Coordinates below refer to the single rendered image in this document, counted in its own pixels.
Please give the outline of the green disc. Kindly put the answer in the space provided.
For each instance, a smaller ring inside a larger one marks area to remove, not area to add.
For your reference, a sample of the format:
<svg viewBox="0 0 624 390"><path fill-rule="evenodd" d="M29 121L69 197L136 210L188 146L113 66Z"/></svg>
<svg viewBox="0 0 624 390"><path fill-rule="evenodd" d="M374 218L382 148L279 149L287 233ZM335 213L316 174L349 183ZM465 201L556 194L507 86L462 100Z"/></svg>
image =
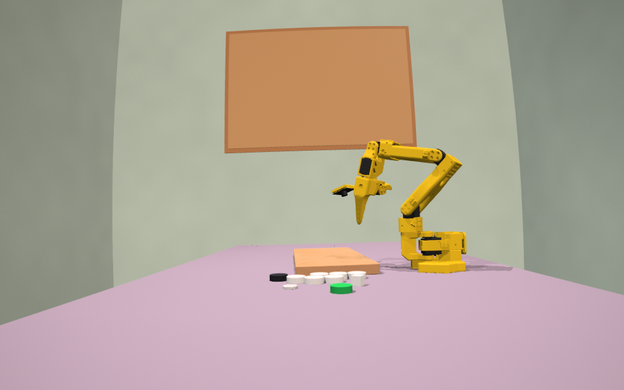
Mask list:
<svg viewBox="0 0 624 390"><path fill-rule="evenodd" d="M353 286L349 283L335 283L330 285L332 294L350 294L353 292Z"/></svg>

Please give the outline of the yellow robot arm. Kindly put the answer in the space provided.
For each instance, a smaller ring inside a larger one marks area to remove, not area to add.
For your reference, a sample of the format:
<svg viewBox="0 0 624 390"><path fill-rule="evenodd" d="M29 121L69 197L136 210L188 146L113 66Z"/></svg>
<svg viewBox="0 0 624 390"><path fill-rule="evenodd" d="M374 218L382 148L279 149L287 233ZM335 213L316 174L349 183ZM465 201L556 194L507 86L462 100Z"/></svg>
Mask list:
<svg viewBox="0 0 624 390"><path fill-rule="evenodd" d="M419 213L460 169L461 162L440 149L406 147L392 140L371 141L367 144L366 153L361 157L357 174L370 178L379 176L383 172L385 159L437 165L400 208L403 214L403 218L399 218L401 255L411 260L411 268L418 268L418 272L449 274L449 272L466 271L466 263L462 261L461 251L464 249L462 248L464 234L454 231L434 232L434 237L432 237L433 231L423 231L423 218L419 217ZM416 250L418 237L422 237L418 240L421 254Z"/></svg>

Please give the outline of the black disc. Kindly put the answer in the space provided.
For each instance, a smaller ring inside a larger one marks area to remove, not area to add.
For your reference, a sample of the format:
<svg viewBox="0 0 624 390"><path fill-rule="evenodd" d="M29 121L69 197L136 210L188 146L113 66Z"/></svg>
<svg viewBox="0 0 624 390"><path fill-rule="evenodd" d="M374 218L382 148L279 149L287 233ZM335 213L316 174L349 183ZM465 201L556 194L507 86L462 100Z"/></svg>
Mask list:
<svg viewBox="0 0 624 390"><path fill-rule="evenodd" d="M287 281L287 275L288 274L284 274L283 272L278 272L277 274L270 274L270 281L271 282Z"/></svg>

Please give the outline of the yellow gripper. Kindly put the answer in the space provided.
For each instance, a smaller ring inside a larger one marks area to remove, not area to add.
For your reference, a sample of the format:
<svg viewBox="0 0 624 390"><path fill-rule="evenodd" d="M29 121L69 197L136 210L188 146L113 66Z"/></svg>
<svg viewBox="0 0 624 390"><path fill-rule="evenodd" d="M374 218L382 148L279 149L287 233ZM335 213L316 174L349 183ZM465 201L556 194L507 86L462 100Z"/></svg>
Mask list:
<svg viewBox="0 0 624 390"><path fill-rule="evenodd" d="M386 190L392 190L392 187L390 184L386 184L385 181L379 181L377 177L373 179L367 176L365 178L357 176L355 185L343 185L339 188L335 188L331 192L346 197L348 196L348 192L353 190L356 200L356 221L357 224L360 225L368 198L374 195L383 195L386 193Z"/></svg>

